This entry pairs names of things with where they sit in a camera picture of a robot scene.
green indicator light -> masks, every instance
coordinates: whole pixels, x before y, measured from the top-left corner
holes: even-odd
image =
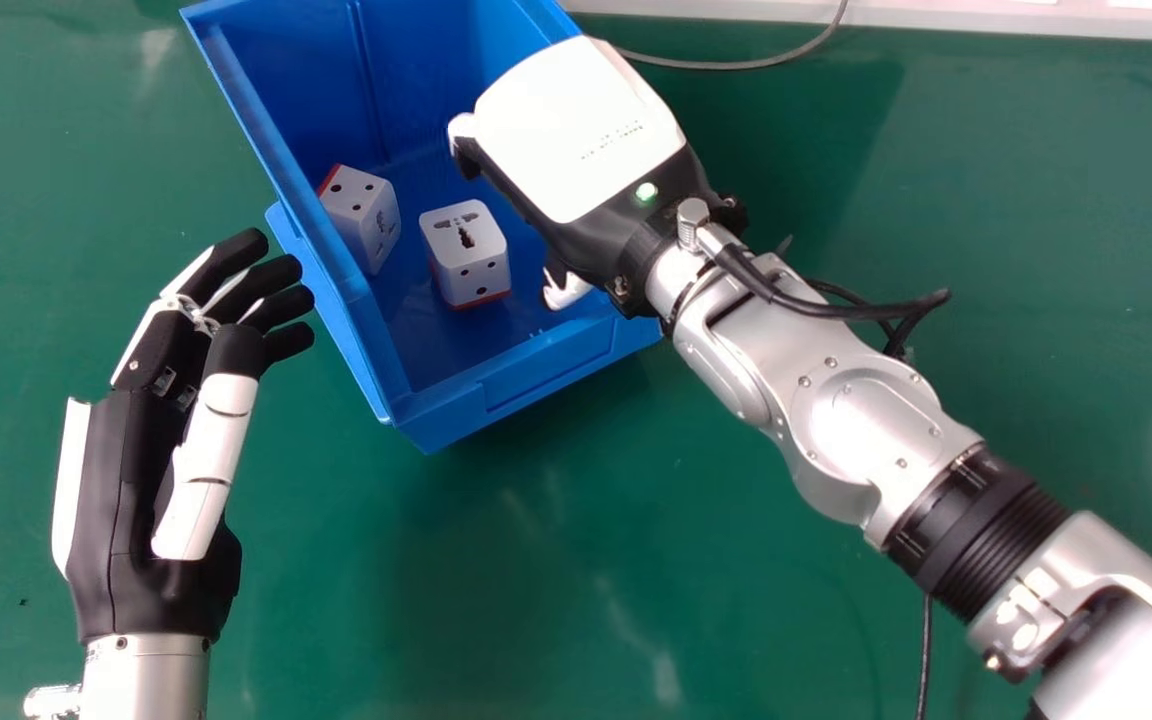
[[[650,182],[645,182],[645,183],[641,184],[639,187],[637,187],[637,190],[634,191],[634,197],[637,197],[637,199],[639,199],[641,204],[646,205],[646,204],[649,204],[649,202],[654,200],[657,194],[659,194],[659,192],[660,192],[660,190],[659,190],[659,188],[657,188],[655,184],[650,183]]]

blue plastic bin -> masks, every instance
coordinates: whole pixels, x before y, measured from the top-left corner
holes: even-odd
[[[577,35],[551,0],[212,0],[183,9],[279,203],[266,219],[305,265],[332,340],[376,418],[424,452],[484,429],[659,340],[602,293],[551,313],[544,243],[484,181],[465,182],[445,127],[520,60]],[[388,179],[402,237],[376,276],[314,189],[335,162]],[[509,238],[513,293],[444,305],[416,218],[485,200]]]

robotic hand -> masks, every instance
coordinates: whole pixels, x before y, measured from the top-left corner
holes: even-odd
[[[314,306],[264,234],[210,247],[150,304],[96,406],[65,414],[51,552],[69,583],[81,685],[36,688],[31,719],[200,720],[238,592],[225,501],[265,370],[306,350]]]
[[[727,409],[781,448],[810,505],[969,623],[990,670],[1043,672],[1031,717],[1152,717],[1152,559],[1047,497],[846,325],[905,318],[900,346],[945,295],[833,306],[775,255],[755,258],[667,106],[605,41],[531,55],[448,132],[462,172],[485,174],[547,241],[547,302],[577,295],[564,268],[623,314],[659,316]]]

robotic arm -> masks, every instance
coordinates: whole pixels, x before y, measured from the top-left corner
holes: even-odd
[[[600,287],[623,314],[659,316],[723,406],[780,447],[804,500],[963,620],[990,670],[1041,672],[1033,719],[1152,717],[1152,559],[1052,500],[846,325],[943,297],[832,306],[778,256],[755,258],[664,101],[605,41],[531,55],[448,129],[462,172],[548,242],[550,306]]]
[[[96,406],[65,414],[51,552],[88,649],[81,685],[36,688],[29,719],[198,720],[238,592],[223,508],[265,370],[306,350],[314,306],[290,256],[248,229],[150,304]]]

gray cable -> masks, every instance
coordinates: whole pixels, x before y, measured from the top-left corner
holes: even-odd
[[[759,60],[735,60],[735,61],[723,61],[722,63],[711,63],[704,60],[675,60],[672,58],[658,58],[655,55],[645,55],[643,53],[635,53],[631,50],[623,50],[623,47],[617,47],[616,51],[621,55],[626,56],[628,60],[639,61],[639,63],[645,65],[659,65],[662,68],[675,68],[680,70],[713,70],[713,73],[733,73],[733,70],[758,70],[761,68],[771,68],[774,65],[790,63],[793,60],[797,60],[808,53],[812,53],[813,50],[829,39],[829,36],[836,31],[838,26],[842,23],[842,14],[847,13],[847,0],[838,0],[838,12],[833,14],[833,20],[829,20],[829,24],[820,31],[820,35],[812,38],[812,40],[804,41],[803,45],[795,47],[795,50],[788,50],[786,53],[780,55],[772,55],[771,58],[763,58]]]

